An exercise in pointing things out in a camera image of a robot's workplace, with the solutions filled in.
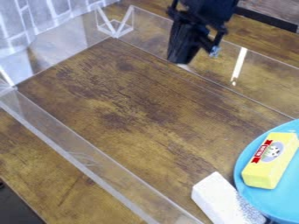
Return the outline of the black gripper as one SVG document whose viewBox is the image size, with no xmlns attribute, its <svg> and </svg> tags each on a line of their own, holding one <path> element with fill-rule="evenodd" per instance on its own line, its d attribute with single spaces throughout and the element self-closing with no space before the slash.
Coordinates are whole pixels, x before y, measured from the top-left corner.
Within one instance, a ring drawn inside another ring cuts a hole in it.
<svg viewBox="0 0 299 224">
<path fill-rule="evenodd" d="M 211 44 L 209 56 L 216 58 L 220 41 L 228 34 L 229 21 L 239 0 L 172 0 L 167 14 L 172 29 L 167 49 L 167 60 L 175 64 L 192 61 L 201 44 Z"/>
</svg>

